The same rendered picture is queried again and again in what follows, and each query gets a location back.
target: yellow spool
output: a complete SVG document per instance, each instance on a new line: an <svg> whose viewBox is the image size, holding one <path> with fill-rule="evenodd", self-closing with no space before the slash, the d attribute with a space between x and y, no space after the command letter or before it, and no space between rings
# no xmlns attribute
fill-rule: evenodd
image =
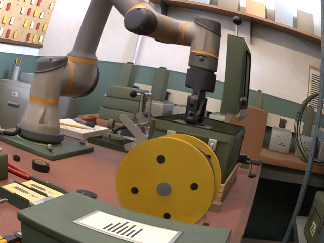
<svg viewBox="0 0 324 243"><path fill-rule="evenodd" d="M123 208L186 223L197 222L207 211L214 185L213 170L200 150L168 137L133 148L116 178Z"/></svg>
<svg viewBox="0 0 324 243"><path fill-rule="evenodd" d="M180 139L182 141L192 144L193 146L199 148L202 152L204 152L204 154L210 156L209 161L211 162L211 164L213 166L214 182L215 182L214 195L213 195L213 200L212 200L212 202L213 202L215 200L215 198L218 194L219 188L221 186L222 172L221 172L221 167L219 165L218 159L217 159L216 155L214 154L214 152L212 151L212 149L209 148L208 145L205 144L202 140L195 138L193 136L186 135L186 134L169 134L169 135L165 135L161 138Z"/></svg>

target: red pliers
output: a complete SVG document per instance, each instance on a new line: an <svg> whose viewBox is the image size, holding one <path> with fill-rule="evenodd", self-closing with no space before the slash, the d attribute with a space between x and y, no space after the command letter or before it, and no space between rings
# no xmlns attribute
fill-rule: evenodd
<svg viewBox="0 0 324 243"><path fill-rule="evenodd" d="M33 176L32 174L24 171L23 169L19 168L18 166L14 165L9 161L8 161L8 171L26 180L29 180L29 177Z"/></svg>

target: yellow paper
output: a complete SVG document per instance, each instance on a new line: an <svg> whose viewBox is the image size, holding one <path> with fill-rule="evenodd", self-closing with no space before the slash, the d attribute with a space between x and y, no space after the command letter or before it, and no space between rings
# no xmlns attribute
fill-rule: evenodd
<svg viewBox="0 0 324 243"><path fill-rule="evenodd" d="M25 186L28 186L30 188L34 188L38 191L41 191L43 193L45 193L47 196L51 196L53 198L57 198L59 196L63 196L64 194L58 192L58 191L55 191L53 189L50 189L48 188L47 186L43 186L35 181L25 181L23 182L22 184L24 184Z"/></svg>
<svg viewBox="0 0 324 243"><path fill-rule="evenodd" d="M31 203L46 198L45 196L42 196L42 195L38 194L37 192L34 192L34 191L32 191L26 187L23 187L17 183L12 183L12 184L3 186L2 188L27 199Z"/></svg>

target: wall shelf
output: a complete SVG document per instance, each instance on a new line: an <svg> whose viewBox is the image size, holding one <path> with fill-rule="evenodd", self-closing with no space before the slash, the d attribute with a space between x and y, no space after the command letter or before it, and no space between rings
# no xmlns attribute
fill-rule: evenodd
<svg viewBox="0 0 324 243"><path fill-rule="evenodd" d="M160 4L160 0L151 0L154 4ZM268 27L270 29L274 29L286 34L290 34L292 36L298 37L300 39L304 39L308 42L312 42L317 45L321 45L321 38L319 36L316 36L314 34L309 34L307 32L304 32L302 30L280 24L278 22L275 22L270 19L265 19L261 18L252 14L248 14L245 12L233 10L233 9L228 9L216 5L211 5L211 4L203 4L199 2L194 2L194 1L188 1L188 0L164 0L164 2L169 5L169 6L174 6L174 7L182 7L182 8L188 8L188 9L196 9L196 10L201 10L209 13L214 13L214 14L220 14L228 17L234 17L234 16L239 16L242 18L244 21L248 21L254 23L254 24L259 24L264 27Z"/></svg>

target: perforated metal post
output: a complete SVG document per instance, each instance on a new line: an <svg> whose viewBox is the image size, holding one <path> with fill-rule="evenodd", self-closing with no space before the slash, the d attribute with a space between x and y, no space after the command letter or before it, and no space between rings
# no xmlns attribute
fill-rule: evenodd
<svg viewBox="0 0 324 243"><path fill-rule="evenodd" d="M313 135L313 142L310 149L310 156L303 180L302 187L299 192L298 200L295 206L294 213L292 215L292 218L290 220L288 229L285 233L285 237L283 238L282 243L287 243L292 231L293 223L296 220L296 216L299 214L300 207L302 205L307 185L309 182L310 174L312 171L313 163L314 163L314 157L316 152L316 146L317 146L317 140L318 138L324 139L324 131L320 129L320 121L322 116L322 109L323 109L323 99L324 99L324 0L321 0L321 22L322 22L322 39L321 39L321 65L320 65L320 84L319 84L319 95L318 95L318 108L317 108L317 114L316 114L316 121L315 121L315 129L314 129L314 135ZM320 243L324 243L324 237L321 238Z"/></svg>

